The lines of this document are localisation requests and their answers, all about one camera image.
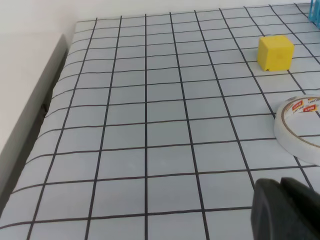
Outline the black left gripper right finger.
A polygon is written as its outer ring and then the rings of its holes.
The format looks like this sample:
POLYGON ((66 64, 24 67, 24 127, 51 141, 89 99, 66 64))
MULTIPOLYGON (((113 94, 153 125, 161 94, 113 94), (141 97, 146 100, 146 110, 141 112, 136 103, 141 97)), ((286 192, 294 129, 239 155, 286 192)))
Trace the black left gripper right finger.
POLYGON ((281 186, 311 225, 320 224, 320 194, 291 177, 283 177, 281 186))

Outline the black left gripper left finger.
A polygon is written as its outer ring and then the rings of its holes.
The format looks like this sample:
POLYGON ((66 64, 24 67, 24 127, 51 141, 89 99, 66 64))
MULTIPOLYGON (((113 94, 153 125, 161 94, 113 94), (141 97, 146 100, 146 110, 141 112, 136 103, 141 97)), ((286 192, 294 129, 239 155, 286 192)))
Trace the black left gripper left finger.
POLYGON ((318 240, 320 225, 311 225, 287 192, 273 179, 255 183, 251 227, 255 240, 318 240))

